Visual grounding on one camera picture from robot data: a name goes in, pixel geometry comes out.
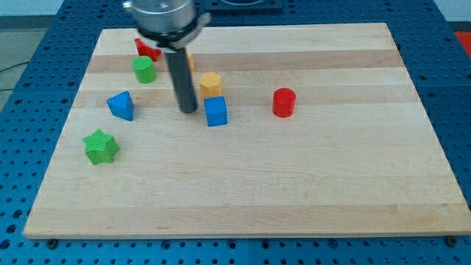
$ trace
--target yellow hexagonal block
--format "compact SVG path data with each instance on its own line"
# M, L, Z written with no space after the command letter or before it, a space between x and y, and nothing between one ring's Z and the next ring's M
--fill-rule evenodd
M194 70L193 55L188 50L186 51L186 57L188 58L188 64L190 66L190 71Z
M199 79L199 89L203 99L222 95L222 78L220 75L209 72Z

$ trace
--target blue perforated table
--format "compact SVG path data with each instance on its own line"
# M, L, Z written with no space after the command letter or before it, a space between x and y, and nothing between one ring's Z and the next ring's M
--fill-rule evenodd
M388 24L470 203L470 60L431 0L287 0L281 13L214 13L211 26L358 22ZM24 238L99 33L124 27L132 20L121 1L66 0L0 113L0 264L471 263L471 237L59 241L56 248Z

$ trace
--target blue cube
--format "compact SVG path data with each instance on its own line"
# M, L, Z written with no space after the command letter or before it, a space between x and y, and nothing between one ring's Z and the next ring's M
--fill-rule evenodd
M205 99L205 109L209 127L227 124L227 106L223 96Z
M129 91L119 93L109 98L106 103L110 107L111 113L119 118L132 121L134 114L134 104L132 103Z

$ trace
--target wooden board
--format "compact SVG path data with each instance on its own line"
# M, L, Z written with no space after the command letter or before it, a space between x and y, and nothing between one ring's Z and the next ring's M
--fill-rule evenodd
M136 82L133 29L102 32L24 234L31 239L469 234L470 210L385 24L207 28L227 126L181 113L164 59ZM280 87L294 115L272 114ZM129 89L135 120L106 99ZM114 135L92 166L82 137Z

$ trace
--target green block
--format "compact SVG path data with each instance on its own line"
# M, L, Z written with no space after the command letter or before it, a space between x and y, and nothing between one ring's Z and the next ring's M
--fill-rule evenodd
M155 72L152 59L147 56L139 56L132 62L135 78L143 84L150 83L155 80L157 73Z
M119 146L112 135L104 134L100 129L83 138L85 154L93 165L101 162L112 163Z

